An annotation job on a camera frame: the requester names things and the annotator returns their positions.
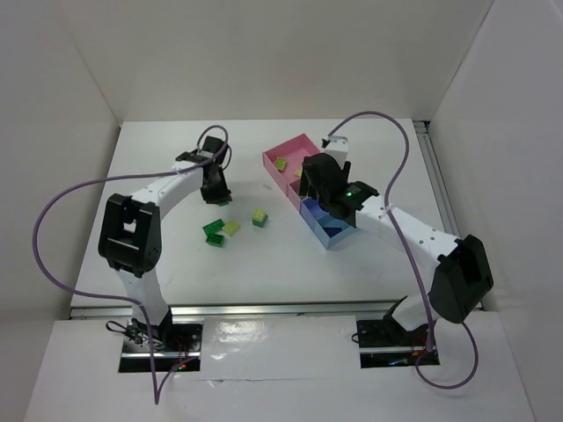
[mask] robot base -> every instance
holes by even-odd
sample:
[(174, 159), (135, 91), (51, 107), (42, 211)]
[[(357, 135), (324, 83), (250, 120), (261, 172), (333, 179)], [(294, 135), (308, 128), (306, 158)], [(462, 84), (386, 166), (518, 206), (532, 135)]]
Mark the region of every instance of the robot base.
[[(356, 321), (352, 340), (360, 347), (360, 364), (367, 367), (411, 367), (425, 352), (427, 325), (411, 332), (396, 331), (389, 320)], [(438, 352), (426, 354), (421, 365), (440, 365)]]
[[(170, 368), (188, 357), (194, 357), (180, 372), (198, 372), (200, 370), (202, 324), (173, 324), (167, 333), (165, 345), (157, 343), (155, 362), (157, 372), (168, 372)], [(149, 345), (146, 336), (136, 339), (124, 338), (121, 348), (119, 372), (150, 372)]]

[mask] small cube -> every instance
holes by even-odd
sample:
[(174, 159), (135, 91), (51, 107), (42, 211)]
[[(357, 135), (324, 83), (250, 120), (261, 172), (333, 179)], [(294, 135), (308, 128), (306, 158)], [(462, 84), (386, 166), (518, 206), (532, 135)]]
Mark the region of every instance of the small cube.
[(267, 214), (262, 208), (256, 208), (252, 214), (252, 224), (256, 227), (264, 227), (266, 224)]
[(229, 237), (237, 233), (238, 229), (240, 229), (240, 225), (237, 222), (228, 222), (222, 228), (223, 232), (229, 235)]
[(278, 156), (278, 157), (275, 159), (274, 166), (275, 166), (275, 168), (278, 169), (279, 171), (284, 171), (286, 165), (288, 165), (288, 160), (286, 160), (285, 158), (281, 158), (280, 156)]
[(211, 246), (216, 246), (217, 248), (222, 248), (223, 243), (225, 241), (225, 236), (216, 235), (215, 233), (211, 233), (208, 235), (206, 242)]
[(223, 222), (223, 220), (221, 219), (215, 220), (214, 222), (211, 222), (207, 226), (203, 226), (203, 231), (205, 231), (206, 235), (213, 235), (221, 231), (224, 225), (225, 223)]

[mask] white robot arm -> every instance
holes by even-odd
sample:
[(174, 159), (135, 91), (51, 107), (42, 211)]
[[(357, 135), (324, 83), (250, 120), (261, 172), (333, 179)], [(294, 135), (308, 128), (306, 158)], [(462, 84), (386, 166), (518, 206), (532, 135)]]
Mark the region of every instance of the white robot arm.
[[(177, 162), (173, 165), (173, 171), (181, 171), (194, 163), (188, 161)], [(159, 178), (150, 185), (131, 195), (131, 201), (141, 204), (153, 203), (160, 209), (160, 221), (162, 221), (171, 209), (190, 193), (198, 191), (203, 185), (203, 169), (198, 168), (188, 173), (179, 173), (176, 176)], [(157, 270), (153, 268), (138, 278), (125, 268), (116, 270), (127, 296), (144, 303), (152, 324), (160, 325), (165, 320), (170, 307), (165, 302), (160, 292)], [(133, 307), (133, 318), (145, 324), (143, 313), (138, 306)]]
[[(347, 143), (336, 145), (334, 148), (333, 142), (323, 142), (324, 152), (304, 159), (299, 194), (318, 200), (332, 217), (367, 230), (404, 251), (384, 198), (363, 182), (348, 183), (350, 164), (342, 162), (346, 159)], [(415, 261), (427, 276), (429, 286), (425, 287), (433, 319), (443, 317), (462, 323), (493, 286), (483, 244), (471, 235), (460, 239), (443, 233), (397, 207), (390, 207)], [(403, 332), (427, 324), (422, 298), (407, 296), (397, 302), (386, 320)]]
[[(156, 270), (162, 251), (161, 221), (197, 190), (201, 190), (207, 203), (231, 200), (221, 167), (224, 153), (203, 167), (182, 172), (194, 163), (209, 159), (222, 146), (223, 141), (208, 136), (201, 149), (183, 153), (176, 159), (172, 171), (177, 174), (159, 178), (128, 196), (116, 193), (106, 203), (99, 254), (117, 272), (128, 297), (143, 304), (155, 337), (162, 341), (172, 325), (172, 313), (160, 291)], [(149, 329), (136, 305), (133, 323), (139, 331)]]

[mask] yellow cube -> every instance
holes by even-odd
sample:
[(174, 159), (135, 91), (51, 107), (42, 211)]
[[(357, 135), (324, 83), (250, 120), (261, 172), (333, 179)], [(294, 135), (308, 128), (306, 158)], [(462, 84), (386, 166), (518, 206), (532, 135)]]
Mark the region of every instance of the yellow cube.
[(256, 208), (252, 214), (252, 219), (257, 222), (262, 222), (267, 217), (266, 211), (262, 208)]
[(238, 225), (237, 222), (227, 222), (223, 228), (222, 231), (224, 233), (226, 233), (227, 235), (229, 235), (229, 237), (232, 237), (232, 235), (234, 235), (235, 233), (237, 233), (237, 230), (240, 229), (240, 225)]

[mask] white table surface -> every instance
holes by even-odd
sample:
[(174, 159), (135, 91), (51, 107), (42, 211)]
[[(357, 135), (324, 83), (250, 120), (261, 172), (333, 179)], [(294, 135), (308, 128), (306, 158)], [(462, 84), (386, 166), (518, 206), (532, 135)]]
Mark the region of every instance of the white table surface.
[[(163, 255), (157, 266), (170, 304), (233, 304), (395, 300), (417, 292), (406, 256), (375, 236), (357, 233), (326, 251), (263, 168), (261, 153), (302, 133), (317, 145), (340, 120), (228, 120), (126, 122), (109, 174), (164, 171), (194, 148), (201, 131), (220, 123), (230, 132), (233, 158), (225, 172), (233, 202), (206, 205), (199, 192), (163, 221)], [(410, 120), (411, 155), (391, 201), (427, 224), (442, 229), (420, 146)], [(361, 119), (339, 131), (350, 141), (351, 179), (383, 192), (403, 154), (400, 132), (388, 121)], [(101, 219), (112, 193), (128, 194), (148, 180), (107, 184), (84, 255), (77, 288), (124, 295), (119, 278), (98, 255)], [(252, 226), (252, 211), (269, 214), (264, 229)], [(218, 249), (205, 243), (202, 226), (222, 218), (242, 225)], [(73, 307), (120, 303), (75, 296)]]
[[(493, 312), (467, 319), (479, 369), (453, 391), (426, 385), (413, 367), (360, 369), (353, 316), (208, 320), (201, 372), (174, 375), (159, 406), (149, 374), (117, 372), (122, 336), (104, 323), (55, 323), (26, 422), (533, 421)], [(440, 321), (436, 340), (441, 365), (422, 371), (444, 384), (464, 379), (473, 359), (465, 331)]]

